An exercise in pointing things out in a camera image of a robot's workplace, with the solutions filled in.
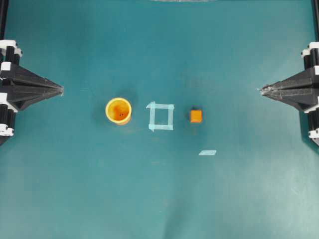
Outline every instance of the small orange block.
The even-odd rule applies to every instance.
[[[191,111],[190,112],[190,122],[191,123],[201,123],[202,116],[201,111]]]

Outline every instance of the table surface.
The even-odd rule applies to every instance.
[[[257,91],[303,70],[310,0],[16,0],[5,36],[65,92],[0,148],[1,238],[318,238],[318,151]],[[129,124],[105,117],[113,97]],[[148,129],[152,101],[173,131]]]

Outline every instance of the metal rod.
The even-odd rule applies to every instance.
[[[4,39],[6,15],[8,13],[9,0],[0,0],[0,40]]]
[[[313,15],[316,41],[319,41],[319,0],[313,0]]]

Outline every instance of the masking tape strip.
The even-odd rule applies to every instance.
[[[155,129],[159,130],[173,130],[173,111],[174,105],[156,104],[155,101],[146,106],[150,109],[150,124],[149,129],[154,132]],[[168,124],[155,124],[155,109],[168,110]]]
[[[202,150],[199,153],[199,156],[214,156],[216,154],[217,150]]]

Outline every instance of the black cylinder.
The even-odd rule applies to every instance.
[[[15,54],[14,57],[13,57],[13,63],[15,65],[19,65],[19,62],[20,62],[20,55],[19,54]]]
[[[310,111],[308,113],[308,125],[309,125],[309,131],[315,130],[315,117],[314,117],[315,111]]]
[[[0,104],[0,123],[6,124],[7,122],[8,106]]]
[[[0,0],[0,40],[4,39],[6,14],[8,12],[9,0]]]
[[[319,65],[319,52],[317,48],[310,50],[310,56],[311,56],[311,65],[312,66]]]
[[[313,15],[316,41],[319,41],[319,0],[313,0]]]
[[[316,119],[317,124],[315,124],[316,129],[319,128],[319,108],[316,109]]]
[[[8,128],[14,128],[15,125],[15,112],[13,110],[8,110],[8,116],[6,120]]]
[[[317,111],[312,111],[313,112],[313,127],[314,129],[317,129],[319,128],[319,118],[318,118],[318,114],[317,114]]]
[[[305,66],[305,70],[312,67],[310,55],[304,56],[304,66]]]
[[[5,52],[5,61],[13,62],[14,59],[14,47],[7,46]]]

